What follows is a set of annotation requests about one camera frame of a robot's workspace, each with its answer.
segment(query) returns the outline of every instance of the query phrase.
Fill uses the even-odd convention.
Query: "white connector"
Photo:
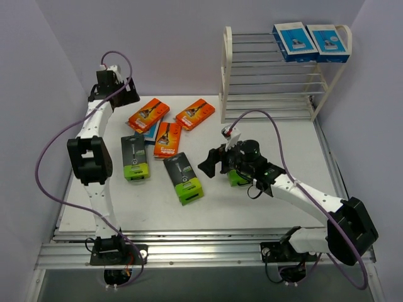
[[[231,125],[225,126],[221,133],[227,139],[227,145],[225,146],[225,151],[228,151],[233,146],[235,146],[238,142],[239,137],[241,136],[241,132],[237,127],[233,127],[233,129],[229,130]]]

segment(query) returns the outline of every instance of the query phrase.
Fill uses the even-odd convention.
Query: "black and green box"
[[[246,184],[250,184],[250,181],[247,181],[246,179],[242,178],[241,176],[238,175],[237,171],[231,170],[227,173],[229,184],[231,187],[236,187],[236,186],[245,186]]]
[[[150,177],[144,135],[122,137],[123,175],[128,181]]]
[[[164,159],[164,165],[183,206],[204,196],[202,184],[183,152]]]

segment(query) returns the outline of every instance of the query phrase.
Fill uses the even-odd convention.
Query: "white rack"
[[[351,30],[346,25],[336,29],[344,31],[346,47],[352,51]],[[278,120],[314,121],[345,68],[346,63],[285,62],[272,33],[232,33],[226,26],[221,122],[233,121],[251,109],[263,109]],[[326,81],[324,74],[332,79]],[[247,116],[250,120],[260,118],[258,113]]]

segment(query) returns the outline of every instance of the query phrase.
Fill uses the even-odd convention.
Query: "orange package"
[[[177,123],[166,123],[159,125],[154,156],[166,159],[178,153],[179,139],[181,138],[181,126]]]
[[[199,99],[176,116],[176,122],[185,130],[192,130],[212,115],[215,108],[204,99]]]
[[[128,125],[136,132],[146,132],[168,111],[168,105],[154,98],[128,119]]]

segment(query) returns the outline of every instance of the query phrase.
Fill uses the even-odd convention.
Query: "white table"
[[[168,104],[170,112],[165,121],[181,110],[204,98],[216,108],[216,113],[192,131],[182,131],[179,151],[185,152],[201,181],[205,197],[182,206],[161,160],[153,158],[154,146],[147,147],[151,177],[140,182],[128,182],[123,177],[120,137],[131,135],[133,130],[125,122],[153,97],[142,97],[139,103],[117,108],[106,127],[104,140],[113,161],[111,197],[122,230],[175,231],[175,230],[245,230],[256,228],[289,228],[296,225],[317,227],[320,223],[285,201],[262,195],[251,200],[246,187],[230,187],[227,176],[219,174],[209,179],[197,165],[206,159],[211,148],[225,142],[220,131],[218,96],[159,96]],[[309,121],[278,121],[286,162],[291,173],[317,189],[335,195],[331,177],[319,145],[314,125]],[[269,121],[241,122],[241,140],[255,139],[261,153],[270,162],[281,166],[278,142]],[[90,207],[81,183],[74,178],[67,201]],[[60,221],[59,233],[94,233],[92,214],[66,207]]]

